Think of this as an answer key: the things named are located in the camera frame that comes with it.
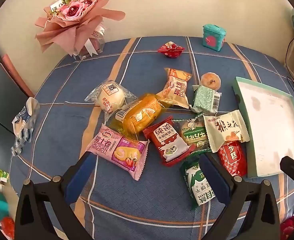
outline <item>snack package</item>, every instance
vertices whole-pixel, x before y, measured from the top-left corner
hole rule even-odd
[[[192,87],[195,96],[194,106],[191,107],[191,105],[189,105],[191,109],[196,113],[203,112],[207,115],[216,115],[221,93],[205,86],[193,85]]]
[[[143,130],[145,137],[157,147],[162,164],[168,167],[180,162],[195,149],[195,145],[188,146],[179,136],[173,128],[172,119],[170,116]]]
[[[11,217],[4,217],[1,220],[2,231],[5,235],[7,235],[10,239],[14,240],[15,235],[15,222]]]
[[[111,114],[137,97],[113,80],[108,80],[96,87],[86,98],[86,102],[99,105],[105,112],[105,121]]]
[[[138,134],[150,125],[165,108],[159,96],[144,94],[117,111],[109,127],[126,137],[138,140]]]
[[[172,41],[169,41],[162,45],[158,52],[164,54],[167,57],[170,58],[177,58],[180,56],[180,54],[183,52],[185,48],[178,46],[177,44],[173,43]]]
[[[204,121],[209,144],[213,153],[227,143],[248,142],[250,137],[239,110],[220,116],[205,116]]]
[[[215,197],[214,191],[199,168],[199,156],[195,155],[186,159],[180,168],[180,172],[187,184],[192,200],[192,209]]]
[[[133,142],[102,124],[87,151],[116,164],[139,180],[145,166],[149,141]]]
[[[191,78],[191,74],[182,70],[165,68],[168,80],[164,89],[157,95],[170,100],[170,103],[189,108],[186,96],[187,81]]]
[[[13,156],[19,155],[26,141],[31,142],[34,125],[39,113],[39,102],[30,97],[25,106],[12,121],[15,134],[14,145],[11,148]]]
[[[173,122],[178,127],[179,135],[187,143],[187,145],[195,145],[196,149],[192,153],[199,154],[211,152],[209,140],[207,137],[204,117],[202,114],[191,119],[174,119]]]
[[[221,86],[221,80],[216,73],[208,72],[201,76],[200,85],[217,91]]]
[[[218,150],[220,162],[231,176],[247,174],[247,162],[238,141],[228,143]]]

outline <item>red snack package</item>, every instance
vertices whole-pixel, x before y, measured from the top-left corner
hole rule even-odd
[[[173,117],[170,116],[160,123],[156,123],[143,130],[147,139],[153,141],[157,147],[162,164],[172,166],[186,158],[195,149],[195,145],[187,145],[173,128]]]
[[[10,217],[4,217],[1,220],[2,230],[12,240],[14,240],[15,223]]]
[[[218,150],[220,162],[231,176],[244,176],[247,174],[247,162],[239,141],[221,146]]]
[[[172,41],[167,42],[165,45],[162,45],[158,52],[166,55],[170,58],[177,58],[183,52],[185,48],[178,46],[177,44],[173,43]]]

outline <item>blue bedsheet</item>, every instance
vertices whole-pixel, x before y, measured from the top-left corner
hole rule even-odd
[[[177,59],[166,58],[157,49],[168,41],[185,47]],[[10,181],[19,194],[23,180],[45,182],[62,175],[74,165],[88,142],[100,129],[103,112],[84,102],[84,98],[113,72],[116,82],[140,96],[158,93],[167,81],[164,67],[193,74],[188,82],[187,97],[193,100],[192,85],[206,72],[221,78],[222,97],[218,114],[238,109],[232,89],[236,76],[257,80],[294,97],[286,77],[288,71],[276,59],[242,46],[225,43],[220,52],[202,46],[196,37],[143,37],[108,42],[104,52],[94,58],[76,61],[66,56],[48,76],[36,99],[41,104],[33,139],[22,154],[13,157]],[[194,116],[189,110],[173,107],[158,117],[161,121]],[[128,172],[98,158],[78,203],[77,216],[95,239],[200,239],[221,213],[224,205],[216,198],[195,211],[179,167],[165,167],[151,143],[143,174],[135,181]],[[261,182],[264,178],[247,179]],[[287,175],[270,176],[279,216],[294,214],[294,181]],[[245,203],[230,234],[234,237],[243,221],[249,203]],[[60,225],[48,206],[53,224]]]

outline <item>flower bouquet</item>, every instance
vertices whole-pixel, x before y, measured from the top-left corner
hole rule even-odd
[[[87,55],[102,52],[105,27],[103,18],[120,21],[122,11],[104,9],[109,0],[58,0],[44,8],[47,17],[39,17],[35,25],[44,28],[36,35],[44,52],[56,43],[69,55]]]

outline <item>green biscuit package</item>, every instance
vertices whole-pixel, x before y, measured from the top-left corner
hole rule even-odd
[[[192,199],[191,209],[195,209],[215,197],[214,191],[199,168],[198,155],[187,158],[182,164],[180,172]]]
[[[211,152],[202,114],[191,119],[174,119],[179,135],[188,145],[195,145],[194,154]]]
[[[221,93],[205,86],[193,85],[195,92],[194,105],[190,108],[196,113],[204,112],[207,115],[216,115]]]

